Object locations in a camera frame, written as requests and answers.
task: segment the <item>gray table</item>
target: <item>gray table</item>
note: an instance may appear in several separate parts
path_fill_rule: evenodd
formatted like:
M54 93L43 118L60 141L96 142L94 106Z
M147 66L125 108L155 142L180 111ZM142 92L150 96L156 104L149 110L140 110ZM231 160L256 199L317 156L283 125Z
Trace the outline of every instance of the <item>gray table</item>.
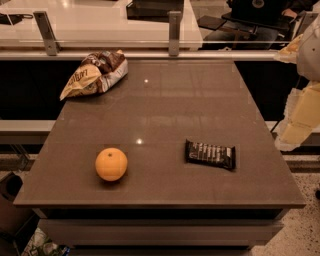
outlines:
M186 139L235 146L237 168L186 163ZM107 147L128 157L112 184L94 168ZM233 62L131 60L107 93L66 102L14 204L70 246L250 248L305 202Z

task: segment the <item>metal post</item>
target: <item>metal post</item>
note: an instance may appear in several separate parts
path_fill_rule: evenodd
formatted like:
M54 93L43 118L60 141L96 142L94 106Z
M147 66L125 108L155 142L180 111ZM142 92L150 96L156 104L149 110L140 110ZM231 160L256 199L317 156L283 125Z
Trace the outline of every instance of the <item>metal post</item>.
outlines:
M56 42L56 38L51 28L47 13L45 11L36 11L33 13L33 15L37 21L41 36L43 38L47 55L56 56L60 51L60 45L58 42Z
M169 55L179 55L179 40L180 40L180 21L182 15L179 11L169 12Z

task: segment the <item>crumpled wrapper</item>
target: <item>crumpled wrapper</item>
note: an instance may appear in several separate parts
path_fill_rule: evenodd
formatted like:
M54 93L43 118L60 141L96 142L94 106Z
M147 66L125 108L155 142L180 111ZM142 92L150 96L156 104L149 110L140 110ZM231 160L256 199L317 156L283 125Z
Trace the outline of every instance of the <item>crumpled wrapper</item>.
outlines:
M297 53L302 36L303 34L297 36L286 47L283 47L280 51L278 51L274 56L274 59L284 63L297 64Z
M128 61L122 51L91 53L70 77L60 100L105 93L127 73Z

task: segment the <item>snack bag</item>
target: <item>snack bag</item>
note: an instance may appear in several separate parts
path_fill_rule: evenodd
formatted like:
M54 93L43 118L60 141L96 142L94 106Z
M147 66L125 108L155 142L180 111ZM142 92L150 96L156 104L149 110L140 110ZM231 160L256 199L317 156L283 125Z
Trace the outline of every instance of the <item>snack bag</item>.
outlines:
M128 61L122 51L91 53L70 77L60 100L104 93L127 73Z

